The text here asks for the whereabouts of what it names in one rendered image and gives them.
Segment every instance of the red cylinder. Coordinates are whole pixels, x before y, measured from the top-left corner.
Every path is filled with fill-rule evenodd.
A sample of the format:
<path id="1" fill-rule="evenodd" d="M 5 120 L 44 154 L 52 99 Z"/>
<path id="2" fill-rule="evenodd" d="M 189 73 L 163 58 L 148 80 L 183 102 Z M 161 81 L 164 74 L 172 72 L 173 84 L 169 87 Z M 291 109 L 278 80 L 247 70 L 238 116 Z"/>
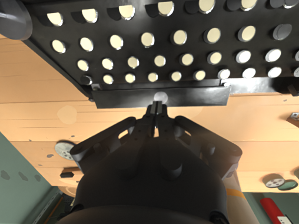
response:
<path id="1" fill-rule="evenodd" d="M 277 207 L 275 202 L 271 198 L 263 198 L 260 200 L 262 207 L 265 209 L 267 215 L 271 219 L 273 224 L 281 224 L 278 216 L 284 216 L 284 214 Z"/>

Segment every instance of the wooden table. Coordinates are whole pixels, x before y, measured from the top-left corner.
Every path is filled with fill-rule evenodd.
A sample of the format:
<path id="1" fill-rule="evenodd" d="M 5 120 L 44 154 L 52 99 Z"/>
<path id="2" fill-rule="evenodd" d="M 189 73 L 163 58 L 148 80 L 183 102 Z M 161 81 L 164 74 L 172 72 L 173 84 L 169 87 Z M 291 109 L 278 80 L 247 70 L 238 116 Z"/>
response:
<path id="1" fill-rule="evenodd" d="M 244 192 L 279 192 L 261 180 L 270 173 L 296 179 L 299 128 L 286 119 L 298 105 L 299 97 L 291 95 L 237 94 L 225 107 L 172 107 L 169 115 L 186 116 L 242 148 L 238 175 Z M 76 164 L 56 154 L 57 141 L 78 143 L 144 113 L 145 108 L 97 109 L 21 41 L 0 37 L 0 131 L 51 185 L 76 188 L 59 176 Z"/>

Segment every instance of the yellow tape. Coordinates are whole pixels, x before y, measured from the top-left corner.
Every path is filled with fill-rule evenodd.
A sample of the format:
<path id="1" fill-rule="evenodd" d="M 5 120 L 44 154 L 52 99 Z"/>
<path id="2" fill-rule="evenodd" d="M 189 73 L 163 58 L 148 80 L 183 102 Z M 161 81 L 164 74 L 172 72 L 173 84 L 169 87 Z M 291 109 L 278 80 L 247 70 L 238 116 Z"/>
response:
<path id="1" fill-rule="evenodd" d="M 240 192 L 240 191 L 235 190 L 235 189 L 227 188 L 227 195 L 241 197 L 241 198 L 244 198 L 246 200 L 246 197 L 244 196 L 243 192 Z"/>

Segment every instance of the green wall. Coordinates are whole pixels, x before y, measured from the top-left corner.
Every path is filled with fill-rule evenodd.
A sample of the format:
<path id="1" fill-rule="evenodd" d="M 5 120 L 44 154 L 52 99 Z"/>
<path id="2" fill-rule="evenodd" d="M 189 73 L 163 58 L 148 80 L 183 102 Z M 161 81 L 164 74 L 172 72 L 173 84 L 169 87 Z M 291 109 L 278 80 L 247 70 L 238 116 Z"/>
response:
<path id="1" fill-rule="evenodd" d="M 0 133 L 0 224 L 32 224 L 56 191 Z"/>
<path id="2" fill-rule="evenodd" d="M 261 206 L 260 200 L 269 197 L 287 215 L 293 224 L 299 224 L 299 194 L 298 193 L 244 193 L 260 224 L 273 224 Z"/>

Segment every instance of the white label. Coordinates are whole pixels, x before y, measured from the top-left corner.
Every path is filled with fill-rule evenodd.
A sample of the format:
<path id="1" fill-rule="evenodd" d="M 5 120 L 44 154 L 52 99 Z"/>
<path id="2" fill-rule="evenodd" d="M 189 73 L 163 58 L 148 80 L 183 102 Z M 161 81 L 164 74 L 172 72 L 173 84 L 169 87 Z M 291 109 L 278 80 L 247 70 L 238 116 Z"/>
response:
<path id="1" fill-rule="evenodd" d="M 281 224 L 292 224 L 290 220 L 288 220 L 288 217 L 285 216 L 278 216 L 278 220 Z"/>

